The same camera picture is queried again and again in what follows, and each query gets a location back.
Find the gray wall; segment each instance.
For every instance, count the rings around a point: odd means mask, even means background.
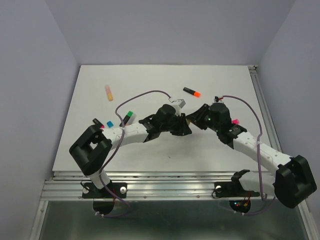
[[[257,64],[294,0],[46,0],[81,64]]]
[[[0,1],[0,239],[28,239],[78,65],[44,0]]]
[[[297,0],[259,64],[283,150],[308,159],[320,187],[320,1]],[[320,227],[320,190],[308,203]]]

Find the pink object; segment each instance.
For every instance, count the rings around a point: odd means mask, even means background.
[[[232,120],[232,123],[233,123],[233,124],[239,124],[240,121],[239,121],[238,119],[234,119],[234,120]]]

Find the yellow object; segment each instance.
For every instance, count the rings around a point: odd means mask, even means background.
[[[114,97],[112,96],[109,85],[105,85],[104,88],[105,88],[105,92],[106,92],[106,96],[107,96],[108,100],[112,101],[114,99]]]

